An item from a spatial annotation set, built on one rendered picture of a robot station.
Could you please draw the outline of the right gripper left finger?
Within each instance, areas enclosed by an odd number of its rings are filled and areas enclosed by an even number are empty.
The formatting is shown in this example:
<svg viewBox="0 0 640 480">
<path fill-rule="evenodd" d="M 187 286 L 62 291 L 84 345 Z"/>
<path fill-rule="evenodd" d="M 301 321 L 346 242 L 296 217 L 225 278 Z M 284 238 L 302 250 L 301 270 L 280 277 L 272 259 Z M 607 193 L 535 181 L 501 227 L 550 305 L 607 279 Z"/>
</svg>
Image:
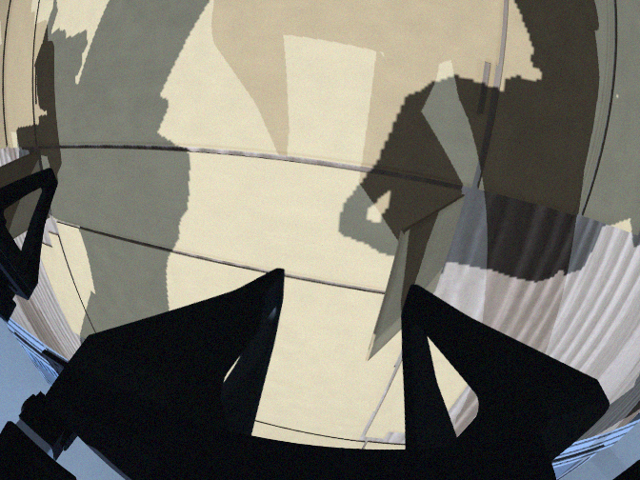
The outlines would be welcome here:
<svg viewBox="0 0 640 480">
<path fill-rule="evenodd" d="M 284 281 L 277 268 L 239 289 L 90 334 L 66 366 L 170 414 L 251 435 Z"/>
</svg>

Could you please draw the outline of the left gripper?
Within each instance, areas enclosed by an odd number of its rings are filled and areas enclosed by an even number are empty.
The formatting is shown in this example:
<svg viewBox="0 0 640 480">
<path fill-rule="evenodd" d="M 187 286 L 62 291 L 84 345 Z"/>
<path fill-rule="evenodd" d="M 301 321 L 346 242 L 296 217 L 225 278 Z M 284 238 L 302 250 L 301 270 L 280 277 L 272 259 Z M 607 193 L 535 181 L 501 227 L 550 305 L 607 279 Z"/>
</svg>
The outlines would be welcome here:
<svg viewBox="0 0 640 480">
<path fill-rule="evenodd" d="M 38 284 L 44 228 L 58 182 L 52 168 L 40 170 L 0 188 L 0 318 L 9 322 L 18 295 L 30 299 Z M 42 189 L 20 250 L 6 228 L 4 210 Z"/>
</svg>

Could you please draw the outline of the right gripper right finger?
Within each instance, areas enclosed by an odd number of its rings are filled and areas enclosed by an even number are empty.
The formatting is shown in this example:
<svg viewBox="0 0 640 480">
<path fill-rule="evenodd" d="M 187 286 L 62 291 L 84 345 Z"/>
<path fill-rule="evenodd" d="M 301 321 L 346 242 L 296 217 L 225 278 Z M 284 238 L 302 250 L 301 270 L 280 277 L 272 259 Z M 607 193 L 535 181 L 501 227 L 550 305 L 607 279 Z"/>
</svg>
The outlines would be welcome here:
<svg viewBox="0 0 640 480">
<path fill-rule="evenodd" d="M 410 285 L 401 326 L 405 450 L 540 434 L 551 462 L 610 406 L 597 379 L 467 316 L 419 285 Z M 476 417 L 458 437 L 428 338 L 478 398 Z"/>
</svg>

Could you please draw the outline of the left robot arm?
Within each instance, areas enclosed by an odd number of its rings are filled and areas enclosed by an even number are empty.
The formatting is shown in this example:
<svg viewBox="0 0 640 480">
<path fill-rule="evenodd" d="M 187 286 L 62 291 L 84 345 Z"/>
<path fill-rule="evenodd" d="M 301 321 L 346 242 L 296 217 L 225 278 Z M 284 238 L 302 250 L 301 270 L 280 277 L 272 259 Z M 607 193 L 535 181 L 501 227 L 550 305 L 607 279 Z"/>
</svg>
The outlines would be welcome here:
<svg viewBox="0 0 640 480">
<path fill-rule="evenodd" d="M 68 364 L 47 350 L 43 350 L 42 354 L 58 375 Z M 15 425 L 56 461 L 77 435 L 52 408 L 45 396 L 42 391 L 36 396 L 30 396 L 22 405 Z"/>
</svg>

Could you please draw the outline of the grey aluminium extrusion rail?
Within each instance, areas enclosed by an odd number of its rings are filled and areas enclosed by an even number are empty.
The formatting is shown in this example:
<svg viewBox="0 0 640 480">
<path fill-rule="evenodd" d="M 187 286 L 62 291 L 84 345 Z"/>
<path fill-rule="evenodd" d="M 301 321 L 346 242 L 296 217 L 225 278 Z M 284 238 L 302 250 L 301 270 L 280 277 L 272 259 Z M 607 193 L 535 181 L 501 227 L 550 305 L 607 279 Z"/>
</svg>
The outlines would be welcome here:
<svg viewBox="0 0 640 480">
<path fill-rule="evenodd" d="M 37 349 L 41 353 L 43 350 L 47 350 L 52 354 L 56 355 L 57 357 L 61 358 L 62 360 L 66 361 L 67 363 L 69 362 L 68 359 L 58 354 L 57 352 L 52 350 L 50 347 L 46 346 L 40 340 L 35 338 L 32 334 L 30 334 L 25 329 L 20 327 L 20 325 L 14 322 L 11 318 L 9 322 L 6 322 L 5 320 L 4 322 L 6 323 L 8 329 L 11 331 L 11 334 L 16 332 L 19 336 L 21 336 L 25 341 L 27 341 L 30 345 L 32 345 L 35 349 Z M 590 450 L 590 449 L 599 447 L 601 445 L 605 445 L 605 447 L 602 448 L 602 450 L 605 448 L 611 447 L 620 438 L 622 438 L 631 428 L 633 428 L 639 421 L 640 421 L 640 412 L 626 426 L 622 428 L 612 430 L 607 433 L 600 434 L 598 436 L 594 436 L 589 439 L 574 442 L 568 449 L 566 449 L 563 453 L 561 453 L 555 459 L 573 455 L 575 453 L 582 452 L 585 450 Z"/>
</svg>

